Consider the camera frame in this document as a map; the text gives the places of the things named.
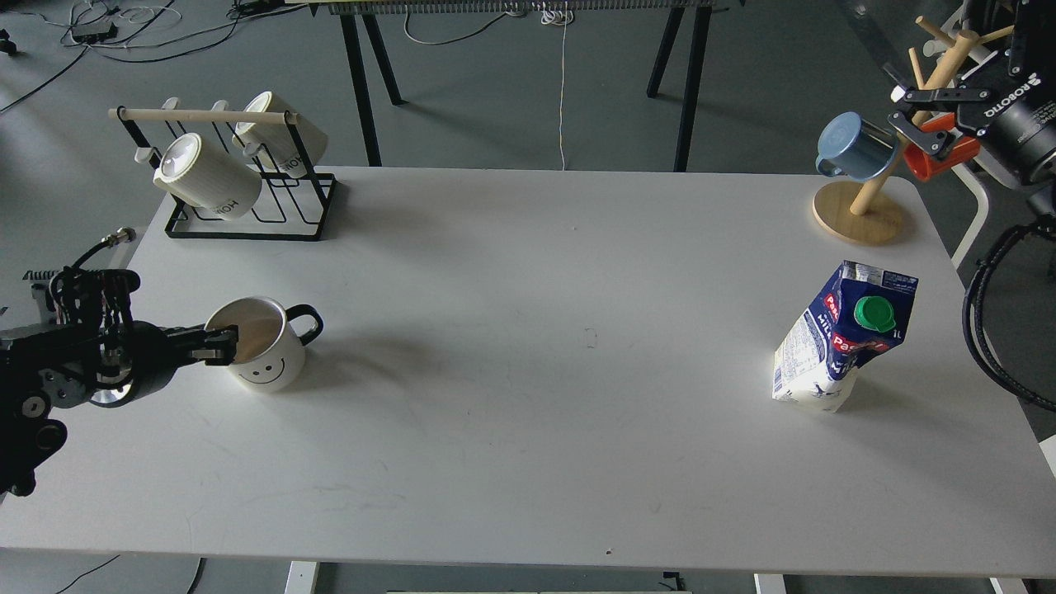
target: mug handle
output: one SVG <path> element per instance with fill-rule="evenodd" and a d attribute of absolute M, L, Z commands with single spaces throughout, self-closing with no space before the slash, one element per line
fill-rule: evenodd
<path fill-rule="evenodd" d="M 171 185 L 163 182 L 162 179 L 157 175 L 157 173 L 154 174 L 154 185 L 157 186 L 157 187 L 159 187 L 159 188 L 162 188 L 163 190 L 171 193 L 172 196 L 178 198 L 180 200 L 183 200 L 184 202 L 186 202 L 187 204 L 193 206 L 194 208 L 202 208 L 201 204 L 199 204 L 197 202 L 194 202 L 193 200 L 190 200 L 188 198 L 184 198 L 183 196 L 181 196 L 180 190 L 177 190 L 176 188 L 172 187 Z"/>
<path fill-rule="evenodd" d="M 316 320 L 316 324 L 312 327 L 302 336 L 298 336 L 301 339 L 301 345 L 307 345 L 308 342 L 316 339 L 317 336 L 322 334 L 323 331 L 323 318 L 319 317 L 319 312 L 315 308 L 307 303 L 301 303 L 300 305 L 294 305 L 286 310 L 286 320 L 293 321 L 301 316 L 312 316 L 312 319 Z"/>
<path fill-rule="evenodd" d="M 817 172 L 826 178 L 835 178 L 844 172 L 843 169 L 833 165 L 829 160 L 822 159 L 822 155 L 817 155 L 817 159 L 814 160 L 814 169 L 817 169 Z"/>

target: wooden rod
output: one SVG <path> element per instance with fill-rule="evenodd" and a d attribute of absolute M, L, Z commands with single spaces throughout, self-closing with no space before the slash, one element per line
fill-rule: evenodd
<path fill-rule="evenodd" d="M 967 59 L 968 52 L 970 52 L 978 42 L 978 33 L 972 31 L 961 31 L 958 33 L 954 47 L 942 55 L 942 59 L 939 60 L 939 66 L 935 68 L 935 72 L 931 73 L 931 76 L 928 76 L 924 89 L 942 89 L 949 85 L 949 81 L 957 75 L 958 69 L 960 69 L 961 64 L 964 63 L 964 60 Z M 930 117 L 931 112 L 919 111 L 916 115 L 913 115 L 913 124 L 920 126 L 924 122 L 927 122 Z M 884 169 L 880 175 L 876 175 L 862 185 L 862 189 L 859 190 L 857 196 L 854 197 L 854 202 L 851 203 L 851 215 L 861 217 L 869 211 L 869 204 L 872 203 L 872 200 L 880 193 L 880 188 L 884 186 L 884 182 L 891 177 L 891 172 L 894 171 L 899 161 L 902 160 L 902 153 L 906 151 L 907 146 L 909 146 L 909 141 L 900 134 L 894 161 L 892 161 L 891 164 L 887 166 L 887 169 Z"/>
<path fill-rule="evenodd" d="M 989 43 L 991 41 L 997 41 L 1002 37 L 1007 37 L 1012 35 L 1013 29 L 1015 29 L 1015 26 L 1010 24 L 1004 29 L 999 29 L 993 33 L 987 33 L 986 35 L 983 35 L 982 37 L 979 38 L 979 44 L 982 45 L 984 43 Z"/>
<path fill-rule="evenodd" d="M 913 79 L 917 80 L 917 88 L 924 88 L 924 73 L 921 72 L 921 59 L 917 56 L 917 48 L 909 49 L 909 63 L 913 67 Z"/>
<path fill-rule="evenodd" d="M 955 43 L 954 38 L 946 35 L 946 33 L 943 32 L 941 29 L 939 29 L 934 22 L 924 18 L 924 15 L 917 17 L 917 20 L 913 22 L 920 25 L 920 27 L 923 29 L 924 31 L 930 33 L 931 37 L 935 37 L 939 41 L 945 43 L 947 48 L 954 47 Z"/>
<path fill-rule="evenodd" d="M 270 111 L 211 111 L 206 109 L 129 109 L 111 108 L 111 119 L 138 119 L 152 122 L 246 122 L 249 124 L 297 124 L 298 114 Z"/>

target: robotiq logo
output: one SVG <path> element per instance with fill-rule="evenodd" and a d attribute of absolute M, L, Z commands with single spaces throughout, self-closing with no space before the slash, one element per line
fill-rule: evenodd
<path fill-rule="evenodd" d="M 1026 82 L 1017 87 L 1015 91 L 1008 93 L 1008 96 L 1002 98 L 997 105 L 986 110 L 986 117 L 994 117 L 995 115 L 1001 113 L 1004 108 L 1011 106 L 1016 101 L 1016 99 L 1025 95 L 1026 92 L 1031 90 L 1031 87 L 1037 87 L 1038 85 L 1041 85 L 1041 79 L 1038 78 L 1038 73 L 1032 72 L 1026 78 Z"/>

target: white ceramic mug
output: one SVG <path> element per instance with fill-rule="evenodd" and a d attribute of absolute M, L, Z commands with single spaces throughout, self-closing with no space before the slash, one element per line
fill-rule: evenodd
<path fill-rule="evenodd" d="M 289 321 L 312 316 L 315 326 L 298 336 Z M 274 392 L 297 378 L 304 367 L 304 346 L 323 331 L 323 319 L 307 304 L 283 309 L 269 297 L 243 297 L 216 310 L 206 330 L 239 327 L 234 361 L 227 367 L 248 390 Z"/>
<path fill-rule="evenodd" d="M 154 185 L 221 219 L 238 219 L 261 193 L 260 174 L 195 132 L 165 149 Z"/>
<path fill-rule="evenodd" d="M 244 111 L 283 113 L 286 111 L 296 112 L 297 110 L 282 100 L 274 91 L 264 91 L 253 97 L 253 100 L 249 101 Z M 326 151 L 326 144 L 329 142 L 329 137 L 303 115 L 297 120 L 297 131 L 301 135 L 301 142 L 308 153 L 308 159 L 312 160 L 313 164 L 319 163 L 323 152 Z M 257 143 L 267 147 L 266 151 L 262 150 L 257 154 L 265 169 L 280 171 L 288 174 L 290 178 L 303 178 L 308 174 L 308 169 L 302 163 L 301 155 L 297 152 L 297 147 L 294 145 L 294 138 L 285 126 L 240 122 L 234 126 L 234 133 L 244 144 Z M 231 141 L 235 146 L 239 145 L 238 142 L 234 142 L 234 138 Z"/>

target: table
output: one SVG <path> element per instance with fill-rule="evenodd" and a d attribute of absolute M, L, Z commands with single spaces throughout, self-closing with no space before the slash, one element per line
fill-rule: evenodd
<path fill-rule="evenodd" d="M 291 2 L 307 3 L 315 15 L 318 5 L 325 0 L 287 0 L 287 3 Z M 378 148 L 374 111 L 371 107 L 371 93 L 363 70 L 363 54 L 359 48 L 359 33 L 356 29 L 355 16 L 358 15 L 363 20 L 363 29 L 371 41 L 371 50 L 377 59 L 378 70 L 384 81 L 390 103 L 394 106 L 401 106 L 407 101 L 400 95 L 399 87 L 396 83 L 396 76 L 393 74 L 392 63 L 389 61 L 389 52 L 385 50 L 381 30 L 378 27 L 375 17 L 377 14 L 668 8 L 667 22 L 664 24 L 653 72 L 645 89 L 647 97 L 656 98 L 660 92 L 660 82 L 663 80 L 664 72 L 667 70 L 667 60 L 671 58 L 671 51 L 675 44 L 685 8 L 691 7 L 694 10 L 693 30 L 690 34 L 690 58 L 686 64 L 685 87 L 682 95 L 673 170 L 685 171 L 689 165 L 690 144 L 693 141 L 693 125 L 697 114 L 697 96 L 700 93 L 700 76 L 704 67 L 704 51 L 708 45 L 708 32 L 711 26 L 715 0 L 561 0 L 558 3 L 540 0 L 404 0 L 399 2 L 394 0 L 338 0 L 326 3 L 329 4 L 331 13 L 341 18 L 341 35 L 348 59 L 359 125 L 363 131 L 366 162 L 374 167 L 381 166 L 381 151 Z"/>
<path fill-rule="evenodd" d="M 0 546 L 408 563 L 1056 576 L 1056 480 L 969 360 L 913 187 L 893 244 L 814 224 L 819 177 L 322 168 L 318 243 L 170 240 L 133 313 L 264 294 L 326 320 L 285 393 L 192 367 L 0 505 Z M 920 277 L 835 414 L 771 355 L 842 259 Z"/>

